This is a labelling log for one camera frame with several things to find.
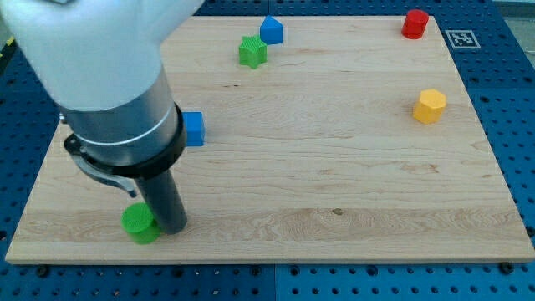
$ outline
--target wooden board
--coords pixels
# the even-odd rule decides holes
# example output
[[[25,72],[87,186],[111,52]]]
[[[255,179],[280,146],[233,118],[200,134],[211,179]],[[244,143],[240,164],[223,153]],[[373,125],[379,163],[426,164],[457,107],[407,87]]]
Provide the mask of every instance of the wooden board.
[[[280,18],[285,43],[237,63],[261,18],[192,18],[163,45],[176,101],[206,146],[175,164],[187,228],[138,246],[120,228],[140,199],[82,174],[58,127],[10,263],[526,262],[532,244],[433,18]],[[437,124],[421,90],[448,97]]]

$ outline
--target blue block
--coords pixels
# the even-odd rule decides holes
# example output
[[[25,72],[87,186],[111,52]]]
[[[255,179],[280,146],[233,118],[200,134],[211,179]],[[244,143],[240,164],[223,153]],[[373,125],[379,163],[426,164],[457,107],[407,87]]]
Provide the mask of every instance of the blue block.
[[[204,122],[202,112],[182,112],[187,131],[186,146],[204,145]]]
[[[260,26],[260,39],[268,44],[283,42],[283,25],[272,16],[266,16]]]

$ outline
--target red block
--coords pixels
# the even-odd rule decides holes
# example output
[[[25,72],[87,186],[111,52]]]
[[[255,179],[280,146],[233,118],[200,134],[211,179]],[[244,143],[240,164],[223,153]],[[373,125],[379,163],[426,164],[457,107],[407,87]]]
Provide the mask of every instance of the red block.
[[[426,12],[420,9],[412,9],[407,13],[401,33],[406,38],[421,38],[424,35],[427,21],[429,21],[429,15]]]

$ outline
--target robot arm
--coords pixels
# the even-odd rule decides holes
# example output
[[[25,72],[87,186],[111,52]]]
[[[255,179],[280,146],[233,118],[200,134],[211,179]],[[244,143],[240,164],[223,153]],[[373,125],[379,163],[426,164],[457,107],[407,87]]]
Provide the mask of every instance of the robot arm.
[[[160,45],[203,2],[0,0],[6,24],[74,132],[65,145],[77,165],[131,195],[127,178],[134,179],[167,233],[186,225],[168,171],[186,129]]]

